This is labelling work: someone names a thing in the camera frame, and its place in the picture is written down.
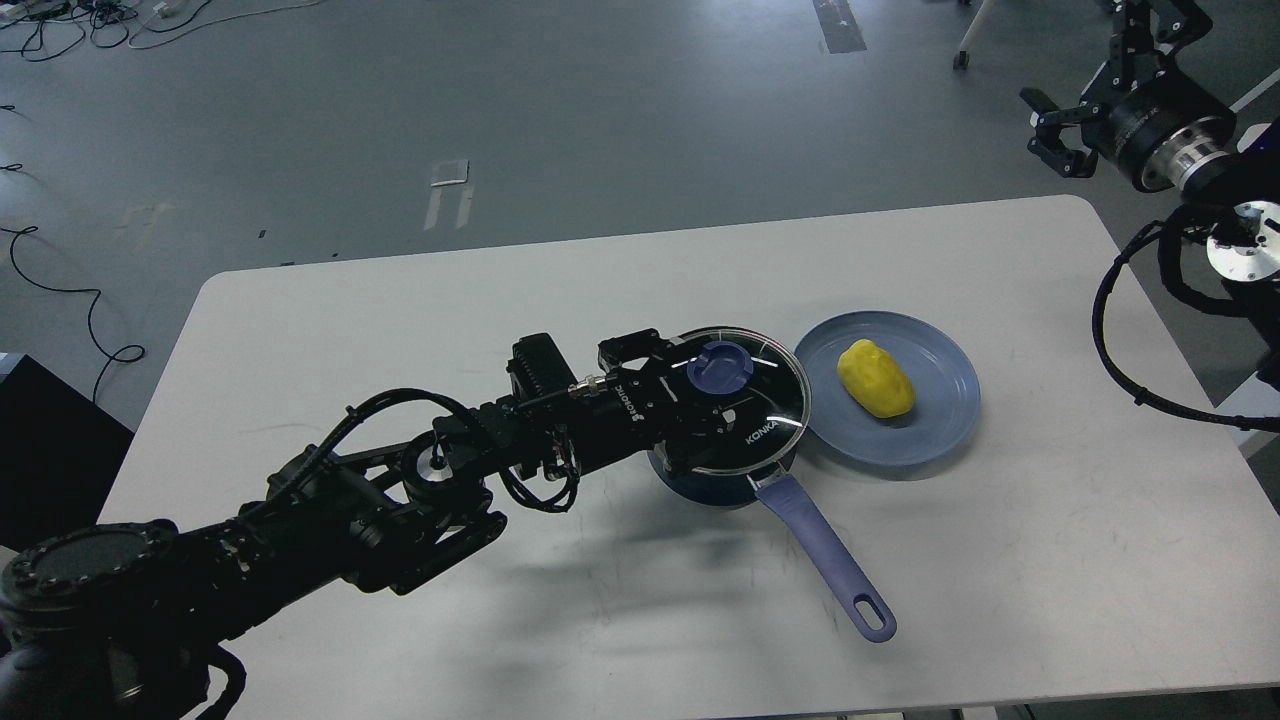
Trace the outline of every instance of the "blue pan handle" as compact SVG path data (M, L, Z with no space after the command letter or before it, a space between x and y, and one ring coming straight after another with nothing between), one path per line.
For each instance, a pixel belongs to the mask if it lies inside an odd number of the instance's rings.
M755 491L755 497L772 510L791 529L791 534L800 541L809 559L827 580L831 592L849 614L858 630L864 638L873 643L882 643L893 637L897 632L897 619L893 611L884 605L884 598L876 592L876 587L867 579L867 574L858 566L854 556L842 542L831 524L822 516L822 511L813 503L809 493L800 487L792 475L781 478L760 486ZM879 618L881 626L872 628L863 618L858 605L865 603L868 610Z

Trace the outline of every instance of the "white table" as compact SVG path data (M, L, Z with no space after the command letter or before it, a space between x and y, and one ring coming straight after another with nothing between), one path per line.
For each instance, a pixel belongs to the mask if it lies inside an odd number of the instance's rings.
M104 519L221 520L348 404L504 393L532 332L585 374L596 341L634 329L794 346L891 309L969 354L972 442L908 482L813 438L796 468L897 614L891 642L861 639L767 510L690 503L635 456L567 516L499 497L506 534L411 596L334 583L230 643L250 670L237 716L652 720L1280 684L1280 521L1224 429L1135 407L1103 373L1089 307L1115 252L1060 196L218 275ZM1112 307L1121 366L1203 398L1128 272ZM343 448L434 414L388 413Z

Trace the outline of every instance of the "wire bundle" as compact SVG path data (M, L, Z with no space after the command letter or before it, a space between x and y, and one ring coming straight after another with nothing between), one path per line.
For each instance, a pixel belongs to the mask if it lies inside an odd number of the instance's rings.
M23 60L28 63L45 63L55 58L60 58L69 53L72 49L77 47L86 40L90 41L95 47L110 49L125 45L133 50L151 50L170 42L177 41L180 37L186 37L196 31L211 27L215 24L225 23L229 20L236 20L239 18L250 18L253 15L266 15L270 13L279 13L282 10L294 10L298 8L310 8L312 5L319 5L324 0L303 0L292 5L283 5L279 8L268 8L265 10L256 10L251 13L238 13L234 15L228 15L225 18L218 18L205 23L192 26L201 12L212 3L212 0L204 0L200 5L186 19L177 24L168 27L152 27L151 22L159 17L157 12L152 12L151 15L141 20L136 27L131 26L132 20L137 20L138 10L137 6L141 0L133 0L132 3L125 3L125 0L67 0L59 6L37 13L35 15L27 15L18 18L8 24L0 26L0 31L8 29L15 26L27 27L31 26L31 32L22 41L22 45L17 47L9 47L0 50L0 54L17 54ZM70 24L74 26L78 36L72 40L72 42L60 50L50 51L49 44L45 40L46 31L50 26ZM100 41L99 33L106 31L108 28L114 28L109 32L118 33L110 41ZM172 33L182 29L178 35L169 37L161 42L155 42L150 45L140 45L134 42L143 35L163 35Z

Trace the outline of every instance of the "yellow potato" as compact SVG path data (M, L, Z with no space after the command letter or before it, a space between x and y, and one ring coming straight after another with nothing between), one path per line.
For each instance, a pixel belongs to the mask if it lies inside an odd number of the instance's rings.
M849 395L882 420L904 415L915 405L911 379L888 351L867 338L840 355L836 373Z

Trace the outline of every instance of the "plate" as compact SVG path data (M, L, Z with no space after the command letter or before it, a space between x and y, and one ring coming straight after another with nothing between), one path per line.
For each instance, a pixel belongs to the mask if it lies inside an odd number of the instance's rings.
M915 406L881 420L845 389L836 363L859 338L887 350L915 388ZM951 452L978 423L978 373L950 337L899 313L861 310L809 331L796 346L813 387L809 427L837 452L874 465L908 466Z

